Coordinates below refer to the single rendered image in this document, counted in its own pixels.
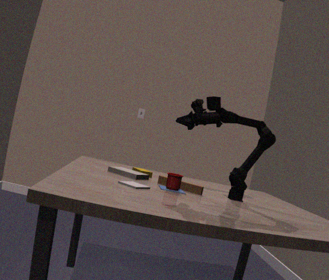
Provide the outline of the yellow rectangular block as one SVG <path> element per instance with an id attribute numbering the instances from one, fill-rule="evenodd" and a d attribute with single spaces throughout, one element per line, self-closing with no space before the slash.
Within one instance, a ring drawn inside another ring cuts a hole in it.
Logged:
<path id="1" fill-rule="evenodd" d="M 150 171 L 147 171 L 147 170 L 144 170 L 144 169 L 141 169 L 141 168 L 134 168 L 134 167 L 133 167 L 132 170 L 143 173 L 143 174 L 147 174 L 147 175 L 149 175 L 149 178 L 152 178 L 152 172 L 150 172 Z"/>

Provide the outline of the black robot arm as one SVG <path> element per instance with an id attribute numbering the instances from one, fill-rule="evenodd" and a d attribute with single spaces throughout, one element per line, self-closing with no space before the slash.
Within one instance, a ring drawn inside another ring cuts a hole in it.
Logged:
<path id="1" fill-rule="evenodd" d="M 197 99 L 192 102 L 191 107 L 200 107 L 202 112 L 203 100 Z M 243 201 L 243 195 L 247 188 L 245 179 L 248 171 L 252 168 L 257 159 L 263 154 L 263 152 L 269 149 L 275 142 L 276 137 L 270 131 L 263 121 L 257 121 L 254 119 L 241 117 L 233 112 L 228 112 L 224 108 L 221 108 L 221 97 L 207 97 L 207 108 L 209 110 L 215 110 L 215 112 L 208 112 L 210 117 L 210 124 L 216 124 L 216 127 L 220 127 L 223 123 L 238 123 L 246 126 L 256 127 L 260 139 L 255 150 L 247 157 L 241 167 L 236 168 L 230 172 L 229 181 L 231 182 L 231 189 L 228 198 L 234 201 Z"/>

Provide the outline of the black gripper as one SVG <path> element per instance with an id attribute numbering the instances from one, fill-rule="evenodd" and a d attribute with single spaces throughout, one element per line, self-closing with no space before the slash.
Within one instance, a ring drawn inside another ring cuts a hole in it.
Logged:
<path id="1" fill-rule="evenodd" d="M 187 126 L 188 130 L 192 130 L 195 126 L 200 124 L 203 124 L 204 126 L 210 124 L 208 112 L 202 112 L 200 107 L 196 107 L 194 110 L 196 111 L 195 114 L 191 111 L 188 115 L 177 118 L 176 122 Z"/>

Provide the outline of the dark brown rectangular bar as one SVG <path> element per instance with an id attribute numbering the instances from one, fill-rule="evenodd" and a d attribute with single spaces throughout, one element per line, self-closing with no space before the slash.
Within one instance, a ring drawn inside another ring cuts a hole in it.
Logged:
<path id="1" fill-rule="evenodd" d="M 167 177 L 159 176 L 158 184 L 166 186 Z M 194 194 L 202 195 L 203 186 L 181 181 L 180 189 Z"/>

